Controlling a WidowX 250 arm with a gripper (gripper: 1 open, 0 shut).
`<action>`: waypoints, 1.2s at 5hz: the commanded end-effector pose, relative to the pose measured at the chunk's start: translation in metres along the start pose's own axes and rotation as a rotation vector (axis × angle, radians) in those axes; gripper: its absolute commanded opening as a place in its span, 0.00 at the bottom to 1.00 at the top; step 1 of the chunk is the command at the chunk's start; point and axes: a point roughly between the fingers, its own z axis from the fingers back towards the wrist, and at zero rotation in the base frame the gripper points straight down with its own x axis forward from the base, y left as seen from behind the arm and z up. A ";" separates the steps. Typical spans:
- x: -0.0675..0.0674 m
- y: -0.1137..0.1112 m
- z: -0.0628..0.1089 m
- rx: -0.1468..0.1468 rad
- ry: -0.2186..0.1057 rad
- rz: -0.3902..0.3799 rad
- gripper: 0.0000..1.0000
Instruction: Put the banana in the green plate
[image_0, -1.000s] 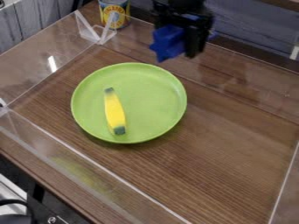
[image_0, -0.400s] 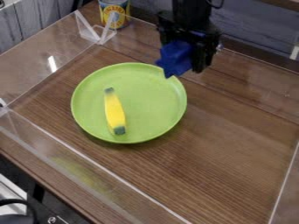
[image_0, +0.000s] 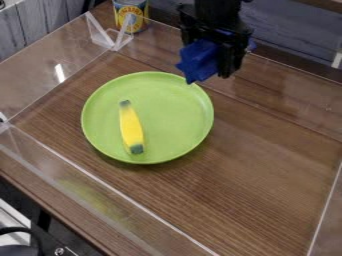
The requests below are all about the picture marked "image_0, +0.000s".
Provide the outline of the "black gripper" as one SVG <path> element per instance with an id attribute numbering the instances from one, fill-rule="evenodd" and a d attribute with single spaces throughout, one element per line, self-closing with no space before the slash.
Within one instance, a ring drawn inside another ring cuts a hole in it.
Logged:
<path id="1" fill-rule="evenodd" d="M 241 69 L 253 34 L 241 18 L 241 9 L 241 3 L 178 5 L 182 41 L 188 46 L 180 51 L 177 68 L 188 84 L 205 81 L 217 73 L 226 79 Z"/>

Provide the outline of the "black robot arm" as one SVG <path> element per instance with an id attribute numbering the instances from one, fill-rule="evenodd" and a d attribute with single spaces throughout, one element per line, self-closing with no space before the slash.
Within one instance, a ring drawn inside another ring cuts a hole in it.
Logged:
<path id="1" fill-rule="evenodd" d="M 256 47 L 253 28 L 240 16 L 242 3 L 253 0 L 194 0 L 178 6 L 184 48 L 177 68 L 189 84 L 217 75 L 226 79 L 240 69 Z"/>

